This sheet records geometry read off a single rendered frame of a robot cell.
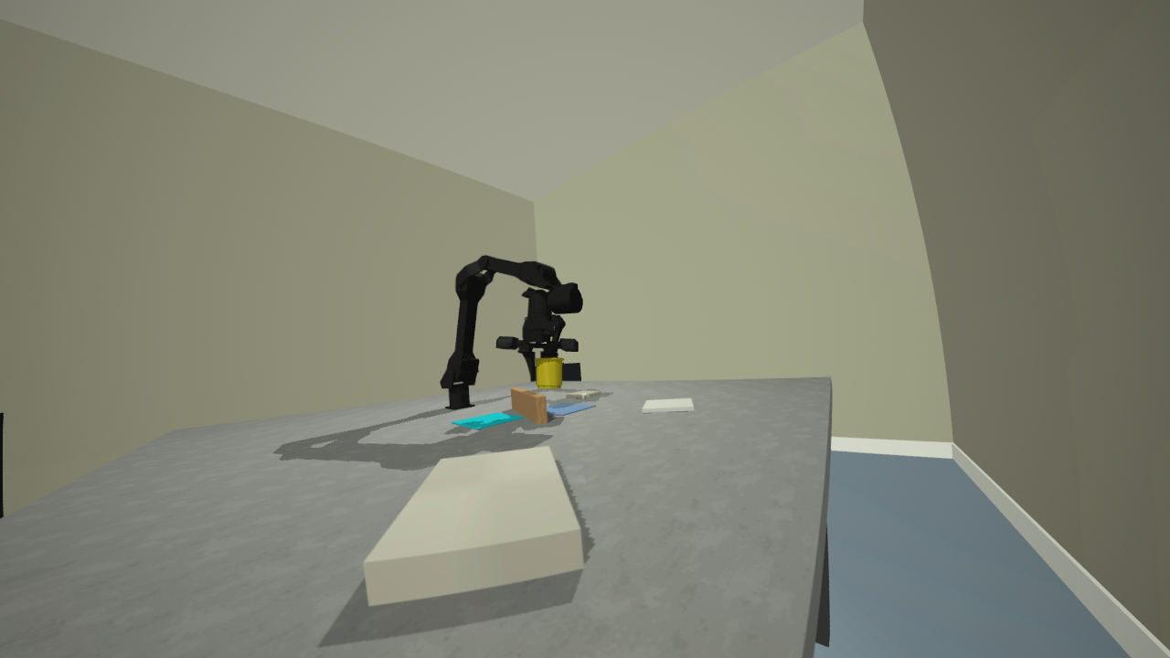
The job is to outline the yellow cup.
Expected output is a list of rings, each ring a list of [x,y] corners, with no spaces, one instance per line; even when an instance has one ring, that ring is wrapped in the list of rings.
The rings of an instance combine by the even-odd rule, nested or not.
[[[539,390],[560,388],[560,361],[564,358],[535,358],[536,385]]]

